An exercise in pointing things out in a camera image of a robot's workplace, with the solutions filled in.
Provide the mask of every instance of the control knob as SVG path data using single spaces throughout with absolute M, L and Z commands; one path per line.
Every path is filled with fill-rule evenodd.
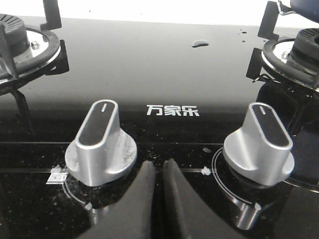
M 65 152 L 69 172 L 87 186 L 128 174 L 137 157 L 134 140 L 120 128 L 118 104 L 96 101 Z
M 294 168 L 292 147 L 275 110 L 264 103 L 251 103 L 242 127 L 226 137 L 223 154 L 237 173 L 274 186 L 287 179 Z

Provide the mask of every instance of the sticker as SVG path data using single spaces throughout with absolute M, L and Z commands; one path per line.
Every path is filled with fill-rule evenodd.
M 68 173 L 51 173 L 50 177 L 46 181 L 46 184 L 63 184 Z

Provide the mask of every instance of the white wall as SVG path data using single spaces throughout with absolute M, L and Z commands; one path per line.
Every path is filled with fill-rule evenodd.
M 59 0 L 59 7 L 62 17 L 71 18 L 259 25 L 266 3 L 267 0 Z M 42 0 L 6 0 L 0 5 L 6 14 L 44 15 Z M 280 16 L 277 26 L 319 25 L 293 14 Z

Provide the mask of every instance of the brand logo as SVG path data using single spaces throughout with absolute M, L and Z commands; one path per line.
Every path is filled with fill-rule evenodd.
M 199 116 L 197 106 L 161 106 L 147 105 L 147 115 L 156 114 L 157 116 Z

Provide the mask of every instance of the black glass cooktop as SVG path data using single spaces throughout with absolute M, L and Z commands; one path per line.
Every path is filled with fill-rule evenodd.
M 0 96 L 1 238 L 77 238 L 103 221 L 145 160 L 156 168 L 151 236 L 178 238 L 165 212 L 163 164 L 170 159 L 225 230 L 252 239 L 317 238 L 316 94 L 300 119 L 301 100 L 291 96 L 298 87 L 245 77 L 251 52 L 265 43 L 258 27 L 63 18 L 53 31 L 65 45 L 59 67 L 67 58 L 69 70 L 43 68 Z M 276 31 L 294 37 L 298 29 Z M 209 45 L 193 48 L 200 39 Z M 64 154 L 100 99 L 118 103 L 121 128 L 137 143 L 138 157 L 129 175 L 88 187 L 68 173 Z M 295 170 L 274 188 L 250 185 L 222 155 L 226 136 L 254 101 L 274 107 L 295 145 Z M 222 238 L 220 230 L 207 238 Z

